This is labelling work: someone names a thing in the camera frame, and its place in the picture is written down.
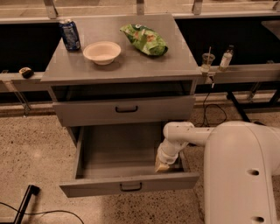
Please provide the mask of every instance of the cabinet top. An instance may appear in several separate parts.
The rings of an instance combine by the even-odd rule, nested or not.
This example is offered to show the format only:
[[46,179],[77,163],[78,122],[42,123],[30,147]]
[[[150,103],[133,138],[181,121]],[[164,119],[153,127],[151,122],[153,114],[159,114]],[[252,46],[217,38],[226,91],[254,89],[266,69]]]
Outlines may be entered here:
[[[201,76],[200,69],[170,14],[81,17],[74,22],[80,34],[80,50],[68,52],[61,40],[42,81],[53,84],[113,83],[186,80]],[[120,31],[127,24],[145,25],[157,32],[166,42],[168,52],[161,57],[150,57],[138,51]],[[85,47],[98,41],[116,42],[122,48],[121,54],[113,63],[98,66],[84,58],[82,51]]]

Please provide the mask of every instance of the green chip bag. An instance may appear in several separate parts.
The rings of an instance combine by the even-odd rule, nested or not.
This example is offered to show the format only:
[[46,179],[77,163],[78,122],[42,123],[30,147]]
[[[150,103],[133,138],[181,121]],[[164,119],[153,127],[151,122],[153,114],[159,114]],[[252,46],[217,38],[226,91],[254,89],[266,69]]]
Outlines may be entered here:
[[136,49],[147,55],[161,56],[168,51],[165,41],[144,25],[127,24],[121,27],[120,31],[124,32]]

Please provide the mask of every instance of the glass bottle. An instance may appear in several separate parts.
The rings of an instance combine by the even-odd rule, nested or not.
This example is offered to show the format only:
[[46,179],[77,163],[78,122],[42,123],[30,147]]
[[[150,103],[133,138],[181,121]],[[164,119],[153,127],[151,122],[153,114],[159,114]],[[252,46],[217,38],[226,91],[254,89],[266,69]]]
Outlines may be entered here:
[[219,70],[225,72],[229,66],[229,63],[234,55],[234,46],[230,45],[224,52],[222,59],[220,61]]

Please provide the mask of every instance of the wire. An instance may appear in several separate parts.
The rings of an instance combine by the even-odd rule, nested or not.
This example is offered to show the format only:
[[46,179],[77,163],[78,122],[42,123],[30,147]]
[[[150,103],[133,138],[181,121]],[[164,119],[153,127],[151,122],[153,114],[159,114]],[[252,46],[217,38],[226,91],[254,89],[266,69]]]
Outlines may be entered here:
[[207,98],[209,97],[210,94],[211,94],[211,91],[208,92],[206,98],[204,99],[204,101],[203,101],[203,103],[202,103],[202,106],[203,106],[203,122],[202,122],[202,124],[200,125],[200,127],[210,127],[210,125],[216,124],[216,123],[211,123],[211,124],[210,124],[209,121],[208,121],[208,119],[207,119],[207,109],[208,109],[209,107],[212,107],[212,106],[215,106],[215,107],[219,108],[219,109],[223,112],[223,114],[225,115],[225,118],[223,119],[223,121],[220,122],[220,123],[217,123],[216,125],[219,125],[219,124],[221,124],[221,123],[224,123],[224,122],[228,119],[227,113],[226,113],[225,110],[224,110],[221,106],[219,106],[218,104],[213,104],[213,103],[211,103],[211,104],[205,105],[205,103],[206,103],[206,101],[207,101]]
[[82,220],[77,214],[72,213],[72,212],[69,212],[69,211],[65,211],[65,210],[53,210],[53,211],[46,211],[46,212],[42,212],[42,213],[22,213],[22,212],[18,211],[16,208],[14,208],[13,206],[10,206],[10,205],[8,205],[8,204],[5,204],[5,203],[3,203],[3,202],[1,202],[1,201],[0,201],[0,205],[4,205],[4,206],[9,207],[10,209],[12,209],[12,210],[14,210],[14,211],[20,213],[20,214],[26,214],[26,215],[52,214],[52,213],[67,213],[67,214],[72,214],[72,215],[74,215],[77,219],[79,219],[80,222],[81,222],[82,224],[84,224],[83,220]]

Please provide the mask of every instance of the blue can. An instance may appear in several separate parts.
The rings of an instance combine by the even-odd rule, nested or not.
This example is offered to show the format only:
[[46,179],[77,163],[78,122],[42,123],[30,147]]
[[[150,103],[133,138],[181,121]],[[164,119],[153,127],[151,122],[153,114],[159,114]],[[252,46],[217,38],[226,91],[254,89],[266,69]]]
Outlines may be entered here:
[[81,48],[77,26],[71,19],[59,22],[60,33],[68,51],[77,51]]

